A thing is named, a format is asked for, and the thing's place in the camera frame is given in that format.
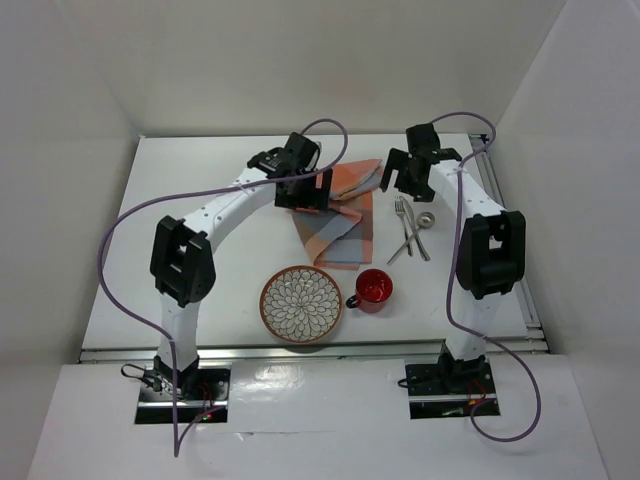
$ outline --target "folded napkin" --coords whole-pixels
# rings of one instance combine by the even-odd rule
[[[293,212],[293,223],[317,267],[357,270],[373,256],[373,194],[382,178],[382,160],[333,167],[329,210]]]

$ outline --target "mug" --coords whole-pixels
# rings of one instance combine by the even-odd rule
[[[359,308],[363,312],[379,312],[387,304],[393,292],[393,282],[382,270],[365,270],[356,280],[356,294],[346,301],[347,308]]]

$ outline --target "robotic arm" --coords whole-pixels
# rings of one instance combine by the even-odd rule
[[[231,186],[312,172],[319,153],[316,143],[292,133],[284,148],[254,156]],[[216,196],[180,220],[167,216],[158,223],[151,273],[161,294],[162,328],[175,342],[178,388],[188,389],[189,379],[198,369],[198,310],[215,283],[213,254],[218,246],[253,212],[274,199],[280,207],[326,210],[331,179],[329,170],[322,177],[321,187],[316,187],[316,178],[309,178],[239,188]],[[163,336],[154,368],[170,380],[172,366],[169,341]]]
[[[406,132],[409,152],[392,149],[380,188],[385,191],[393,170],[395,187],[414,201],[431,202],[436,193],[453,211],[458,205],[458,170],[462,160],[454,149],[442,149],[433,124]],[[456,302],[457,322],[486,336],[502,296],[524,276],[525,219],[494,202],[463,168],[464,227],[456,276],[463,289]],[[450,390],[464,388],[484,364],[486,341],[456,329],[440,356],[440,375]]]

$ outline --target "mug handle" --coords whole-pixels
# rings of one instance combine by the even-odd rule
[[[357,308],[360,305],[360,299],[355,295],[353,297],[349,297],[345,302],[347,308]]]

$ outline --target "plate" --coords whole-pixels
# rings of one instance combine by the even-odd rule
[[[279,271],[260,295],[262,321],[287,342],[315,342],[335,328],[341,314],[338,285],[315,267],[300,265]]]

